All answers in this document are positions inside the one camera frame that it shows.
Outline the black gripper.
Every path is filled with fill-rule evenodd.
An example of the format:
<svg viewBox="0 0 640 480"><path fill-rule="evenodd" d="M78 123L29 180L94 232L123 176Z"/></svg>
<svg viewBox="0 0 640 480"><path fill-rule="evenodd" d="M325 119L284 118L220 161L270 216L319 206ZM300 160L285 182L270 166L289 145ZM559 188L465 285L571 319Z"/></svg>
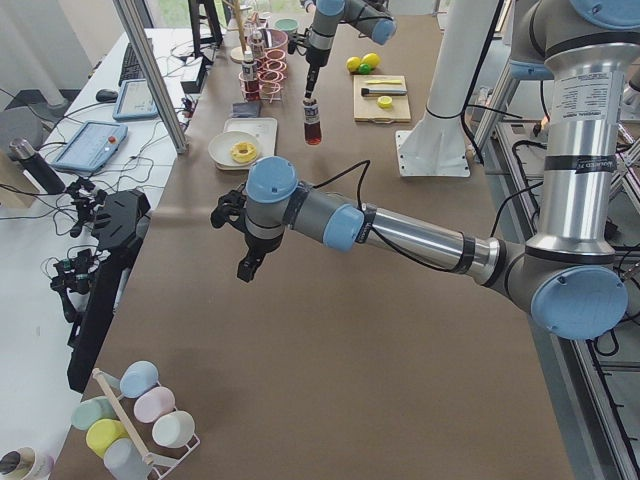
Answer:
<svg viewBox="0 0 640 480"><path fill-rule="evenodd" d="M332 37L317 33L308 28L304 33L293 32L289 35L288 53L293 54L298 47L304 47L305 58L309 64L306 77L304 98L311 99L315 90L320 69L327 65L332 48Z"/></svg>
<svg viewBox="0 0 640 480"><path fill-rule="evenodd" d="M245 244L248 248L246 256L239 261L237 277L244 282L251 282L262 265L264 258L277 250L283 240L283 235L274 238L259 238L251 233L244 235Z"/></svg>

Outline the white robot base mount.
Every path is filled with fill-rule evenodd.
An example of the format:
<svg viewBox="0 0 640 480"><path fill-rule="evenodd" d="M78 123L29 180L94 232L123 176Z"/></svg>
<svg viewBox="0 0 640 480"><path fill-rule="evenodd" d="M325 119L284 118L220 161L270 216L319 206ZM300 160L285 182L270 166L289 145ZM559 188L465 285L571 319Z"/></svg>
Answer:
<svg viewBox="0 0 640 480"><path fill-rule="evenodd" d="M470 176L461 121L482 52L494 35L503 3L454 1L422 119L400 131L397 158L403 177Z"/></svg>

